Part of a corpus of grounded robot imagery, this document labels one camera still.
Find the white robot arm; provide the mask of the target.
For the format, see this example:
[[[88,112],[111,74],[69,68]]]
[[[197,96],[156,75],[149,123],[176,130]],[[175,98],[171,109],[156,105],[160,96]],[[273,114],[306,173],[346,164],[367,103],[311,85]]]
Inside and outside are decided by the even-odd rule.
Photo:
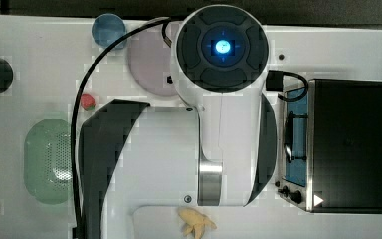
[[[134,239],[146,206],[249,205],[277,158],[263,93],[269,43],[261,23],[229,5],[190,14],[171,45],[177,107],[113,100],[82,125],[83,239]]]

